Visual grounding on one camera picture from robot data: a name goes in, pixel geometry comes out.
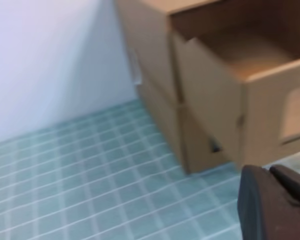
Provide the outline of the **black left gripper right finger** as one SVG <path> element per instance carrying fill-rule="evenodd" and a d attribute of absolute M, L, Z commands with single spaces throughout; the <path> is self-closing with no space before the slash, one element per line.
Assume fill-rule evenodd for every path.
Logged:
<path fill-rule="evenodd" d="M 268 209 L 274 215 L 300 214 L 300 174 L 279 164 L 269 168 Z"/>

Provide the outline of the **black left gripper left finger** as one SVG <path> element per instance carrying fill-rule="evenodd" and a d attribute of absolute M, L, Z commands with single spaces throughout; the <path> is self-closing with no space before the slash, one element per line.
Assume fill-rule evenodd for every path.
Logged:
<path fill-rule="evenodd" d="M 241 170 L 237 212 L 244 240 L 300 240 L 300 214 L 269 210 L 269 169 L 245 165 Z"/>

